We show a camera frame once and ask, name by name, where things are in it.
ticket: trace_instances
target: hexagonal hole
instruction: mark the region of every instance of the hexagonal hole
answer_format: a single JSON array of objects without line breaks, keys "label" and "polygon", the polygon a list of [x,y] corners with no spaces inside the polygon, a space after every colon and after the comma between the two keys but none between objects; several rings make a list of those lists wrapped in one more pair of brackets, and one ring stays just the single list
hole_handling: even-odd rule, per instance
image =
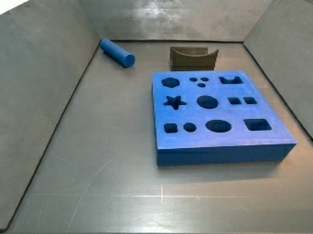
[{"label": "hexagonal hole", "polygon": [[162,80],[162,84],[164,87],[175,88],[179,85],[179,80],[168,77],[168,78]]}]

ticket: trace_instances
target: rectangular hole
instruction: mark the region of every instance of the rectangular hole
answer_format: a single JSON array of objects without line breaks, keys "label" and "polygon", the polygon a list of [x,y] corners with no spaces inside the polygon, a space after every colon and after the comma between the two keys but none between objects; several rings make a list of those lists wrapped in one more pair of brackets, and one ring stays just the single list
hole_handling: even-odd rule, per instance
[{"label": "rectangular hole", "polygon": [[250,131],[271,130],[271,127],[266,119],[246,119],[243,121]]}]

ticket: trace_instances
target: stainless steel surface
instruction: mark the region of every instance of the stainless steel surface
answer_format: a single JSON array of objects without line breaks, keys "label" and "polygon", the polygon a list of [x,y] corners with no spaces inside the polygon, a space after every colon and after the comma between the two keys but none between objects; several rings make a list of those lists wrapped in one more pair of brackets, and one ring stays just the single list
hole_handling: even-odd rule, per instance
[{"label": "stainless steel surface", "polygon": [[79,0],[100,37],[243,41],[271,0]]},{"label": "stainless steel surface", "polygon": [[[8,233],[313,232],[313,145],[242,44],[120,45],[135,66],[97,50]],[[150,74],[172,46],[247,72],[298,141],[282,162],[156,166]]]},{"label": "stainless steel surface", "polygon": [[274,1],[244,45],[313,139],[313,4]]},{"label": "stainless steel surface", "polygon": [[99,38],[75,0],[29,1],[0,15],[0,32],[2,230]]}]

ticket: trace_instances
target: square hole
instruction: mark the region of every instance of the square hole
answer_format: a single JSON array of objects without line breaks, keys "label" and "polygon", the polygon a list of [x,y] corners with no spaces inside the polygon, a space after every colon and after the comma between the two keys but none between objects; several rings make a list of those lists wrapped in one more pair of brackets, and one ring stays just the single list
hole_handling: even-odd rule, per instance
[{"label": "square hole", "polygon": [[244,97],[243,100],[244,100],[246,104],[257,104],[255,99],[251,97]]},{"label": "square hole", "polygon": [[269,131],[271,127],[265,119],[246,119],[243,120],[250,131]]},{"label": "square hole", "polygon": [[175,123],[166,123],[163,125],[163,130],[166,133],[176,133],[178,132],[178,125]]},{"label": "square hole", "polygon": [[238,98],[228,98],[228,102],[230,102],[232,105],[240,104],[240,100],[239,100]]}]

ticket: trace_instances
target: metal floor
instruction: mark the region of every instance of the metal floor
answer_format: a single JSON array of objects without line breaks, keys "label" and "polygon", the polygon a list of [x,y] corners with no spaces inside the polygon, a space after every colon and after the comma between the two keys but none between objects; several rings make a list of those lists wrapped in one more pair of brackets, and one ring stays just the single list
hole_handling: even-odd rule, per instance
[{"label": "metal floor", "polygon": [[[313,143],[242,44],[120,45],[135,66],[97,50],[8,233],[313,232]],[[156,166],[150,74],[171,46],[247,72],[298,141],[282,162]]]}]

